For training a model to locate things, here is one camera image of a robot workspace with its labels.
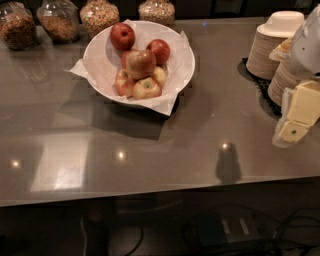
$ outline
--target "gray countertop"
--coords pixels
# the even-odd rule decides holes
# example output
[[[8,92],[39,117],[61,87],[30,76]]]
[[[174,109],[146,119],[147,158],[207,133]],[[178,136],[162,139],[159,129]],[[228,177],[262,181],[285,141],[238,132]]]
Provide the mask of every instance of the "gray countertop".
[[[76,43],[0,45],[0,205],[312,177],[320,126],[295,147],[242,63],[262,18],[177,21],[196,69],[170,117],[112,103],[69,70]]]

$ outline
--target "nuts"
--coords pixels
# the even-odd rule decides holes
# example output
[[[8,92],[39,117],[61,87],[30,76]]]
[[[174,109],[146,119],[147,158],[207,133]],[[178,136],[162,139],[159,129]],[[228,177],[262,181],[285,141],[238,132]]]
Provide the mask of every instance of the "nuts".
[[[174,15],[174,6],[167,0],[147,0],[139,6],[140,20],[171,26]]]
[[[0,38],[12,50],[24,50],[38,43],[36,25],[29,13],[10,13],[0,23]]]
[[[40,16],[39,21],[55,43],[74,42],[79,38],[77,16]]]
[[[118,8],[106,0],[89,0],[80,11],[80,18],[91,39],[120,21]]]

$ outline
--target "red apple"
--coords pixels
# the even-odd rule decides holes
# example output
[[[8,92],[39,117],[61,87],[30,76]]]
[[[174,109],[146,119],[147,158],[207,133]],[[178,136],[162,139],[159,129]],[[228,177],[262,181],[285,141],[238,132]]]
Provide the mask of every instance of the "red apple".
[[[121,69],[115,79],[116,90],[120,96],[132,97],[135,80],[128,74],[127,70]]]
[[[132,51],[137,51],[136,49],[131,49],[131,50],[128,50],[128,51],[125,51],[122,55],[121,55],[121,67],[126,69],[127,68],[127,65],[126,65],[126,62],[127,62],[127,56],[130,52]]]
[[[162,89],[159,82],[152,77],[137,81],[132,92],[136,100],[155,98],[160,96],[161,93]]]
[[[170,57],[170,46],[162,39],[154,39],[147,45],[147,50],[153,52],[157,60],[157,65],[166,64]]]
[[[117,50],[130,50],[135,40],[136,36],[134,31],[128,24],[118,22],[112,26],[110,41]]]
[[[158,66],[154,69],[154,72],[152,74],[152,78],[159,82],[159,84],[161,85],[161,88],[163,88],[163,86],[165,85],[165,83],[167,81],[167,75],[166,75],[165,71],[163,70],[163,68],[158,67]]]
[[[135,80],[151,76],[156,68],[156,58],[149,50],[131,51],[126,58],[127,71]]]

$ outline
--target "glass jar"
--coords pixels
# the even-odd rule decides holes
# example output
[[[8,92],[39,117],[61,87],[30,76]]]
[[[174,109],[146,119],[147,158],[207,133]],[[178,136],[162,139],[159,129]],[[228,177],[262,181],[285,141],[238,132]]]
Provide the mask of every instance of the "glass jar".
[[[165,26],[172,26],[175,8],[168,0],[147,0],[139,6],[140,20],[152,21]]]
[[[72,43],[79,39],[78,8],[69,0],[44,0],[37,17],[52,42]]]
[[[20,3],[1,4],[0,38],[11,50],[26,50],[37,45],[36,24],[31,12]]]
[[[80,19],[90,39],[120,21],[119,10],[108,0],[88,0],[80,11]]]

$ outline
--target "dark floor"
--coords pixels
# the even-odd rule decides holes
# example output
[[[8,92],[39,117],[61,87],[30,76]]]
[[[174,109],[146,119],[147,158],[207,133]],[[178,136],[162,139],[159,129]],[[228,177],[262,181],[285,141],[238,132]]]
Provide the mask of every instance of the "dark floor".
[[[304,212],[308,218],[293,223],[290,232],[286,231],[284,236],[295,241],[290,244],[291,248],[299,247],[299,244],[320,245],[319,180],[99,199],[110,230],[109,253],[127,255],[139,244],[131,255],[186,255],[192,248],[182,239],[181,227],[196,214],[219,211],[227,205],[235,215],[249,210],[264,218],[267,225],[263,229],[271,237],[279,226],[273,219],[283,222],[293,211],[310,208]],[[79,200],[0,208],[0,235],[6,236],[0,255],[83,255],[80,219],[86,213],[87,205],[88,200]],[[297,255],[294,253],[286,251],[288,256]]]

